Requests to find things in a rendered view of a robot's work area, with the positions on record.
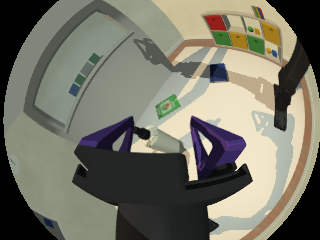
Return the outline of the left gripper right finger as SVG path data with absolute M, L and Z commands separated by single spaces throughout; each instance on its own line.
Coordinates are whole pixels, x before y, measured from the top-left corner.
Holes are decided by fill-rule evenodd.
M 207 178 L 218 165 L 235 162 L 247 145 L 243 137 L 195 116 L 191 116 L 190 130 L 198 179 Z M 203 134 L 212 144 L 209 155 L 202 144 L 199 133 Z

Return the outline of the grey wall section with window opening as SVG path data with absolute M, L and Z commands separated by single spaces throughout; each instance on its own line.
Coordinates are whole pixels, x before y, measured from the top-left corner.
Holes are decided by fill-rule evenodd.
M 88 14 L 99 9 L 126 30 L 134 30 L 96 70 L 72 114 L 67 132 L 32 108 L 43 70 L 64 37 Z M 78 144 L 84 136 L 133 116 L 137 123 L 175 67 L 131 19 L 103 0 L 94 0 L 74 14 L 41 54 L 26 92 L 23 112 L 50 132 Z

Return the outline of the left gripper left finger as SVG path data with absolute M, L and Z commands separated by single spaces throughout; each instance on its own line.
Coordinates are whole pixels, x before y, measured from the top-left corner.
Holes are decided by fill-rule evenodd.
M 113 150 L 113 143 L 127 130 L 119 151 L 131 152 L 134 126 L 133 116 L 130 116 L 114 125 L 83 137 L 79 144 L 96 147 L 97 149 Z

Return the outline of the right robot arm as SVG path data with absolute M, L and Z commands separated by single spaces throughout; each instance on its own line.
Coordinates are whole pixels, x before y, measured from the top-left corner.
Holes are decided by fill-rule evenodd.
M 274 84 L 275 119 L 274 126 L 282 131 L 287 129 L 287 107 L 296 93 L 299 82 L 310 66 L 308 56 L 298 37 L 289 62 L 278 73 L 279 85 Z M 280 96 L 278 96 L 280 94 Z M 283 95 L 283 96 L 282 96 Z M 286 102 L 286 103 L 285 103 Z

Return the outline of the clear glass window pane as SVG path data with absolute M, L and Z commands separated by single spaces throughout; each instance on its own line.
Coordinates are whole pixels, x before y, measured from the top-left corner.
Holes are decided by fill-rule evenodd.
M 65 128 L 82 85 L 105 53 L 128 30 L 98 8 L 60 42 L 38 82 L 32 108 Z

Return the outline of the grey window sill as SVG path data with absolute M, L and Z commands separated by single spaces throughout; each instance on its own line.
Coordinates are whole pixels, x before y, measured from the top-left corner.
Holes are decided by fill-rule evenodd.
M 105 55 L 100 59 L 100 61 L 96 64 L 96 66 L 93 68 L 93 70 L 91 71 L 91 73 L 89 74 L 89 76 L 87 77 L 87 79 L 85 80 L 84 84 L 82 85 L 73 105 L 72 108 L 70 110 L 70 113 L 68 115 L 67 121 L 66 121 L 66 125 L 64 128 L 64 132 L 67 132 L 72 114 L 74 112 L 74 109 L 79 101 L 80 96 L 82 95 L 85 87 L 87 86 L 88 82 L 90 81 L 90 79 L 92 78 L 92 76 L 94 75 L 94 73 L 96 72 L 96 70 L 99 68 L 99 66 L 103 63 L 103 61 L 108 57 L 108 55 L 125 39 L 127 38 L 131 33 L 133 33 L 134 31 L 131 29 L 129 32 L 127 32 L 122 38 L 120 38 L 106 53 Z

